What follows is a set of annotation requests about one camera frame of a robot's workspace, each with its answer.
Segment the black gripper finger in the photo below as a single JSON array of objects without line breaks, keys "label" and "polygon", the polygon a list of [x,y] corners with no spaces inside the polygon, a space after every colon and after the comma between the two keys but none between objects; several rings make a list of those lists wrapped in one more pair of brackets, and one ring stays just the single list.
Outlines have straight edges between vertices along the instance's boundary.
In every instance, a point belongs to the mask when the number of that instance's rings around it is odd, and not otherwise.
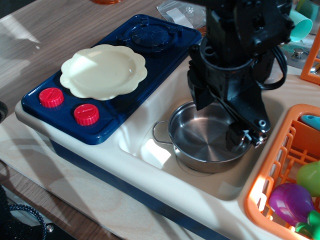
[{"label": "black gripper finger", "polygon": [[233,122],[228,126],[225,140],[226,149],[231,152],[244,149],[252,143],[249,128],[242,122]]},{"label": "black gripper finger", "polygon": [[195,88],[193,101],[198,111],[213,103],[217,98],[211,93],[209,88]]}]

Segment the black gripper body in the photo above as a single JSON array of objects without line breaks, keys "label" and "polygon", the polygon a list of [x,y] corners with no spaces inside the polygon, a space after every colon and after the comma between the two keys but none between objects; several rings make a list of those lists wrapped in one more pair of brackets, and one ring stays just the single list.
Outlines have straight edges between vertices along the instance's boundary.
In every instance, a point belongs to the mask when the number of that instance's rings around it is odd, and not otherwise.
[{"label": "black gripper body", "polygon": [[262,100],[262,90],[268,90],[265,81],[271,74],[271,51],[248,57],[235,49],[231,62],[224,62],[217,49],[210,44],[192,45],[187,73],[188,86],[194,100],[195,88],[208,88],[234,122],[249,129],[251,144],[265,143],[271,124]]}]

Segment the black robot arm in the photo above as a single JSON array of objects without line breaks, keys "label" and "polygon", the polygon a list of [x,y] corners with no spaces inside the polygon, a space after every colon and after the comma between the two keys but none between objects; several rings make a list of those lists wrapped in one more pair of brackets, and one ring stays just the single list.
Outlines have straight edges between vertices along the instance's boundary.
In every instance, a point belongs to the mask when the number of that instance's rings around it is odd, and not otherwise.
[{"label": "black robot arm", "polygon": [[188,86],[198,110],[218,101],[233,118],[226,132],[230,151],[263,144],[271,124],[263,90],[280,88],[287,60],[280,49],[295,27],[290,0],[199,0],[206,34],[189,48]]}]

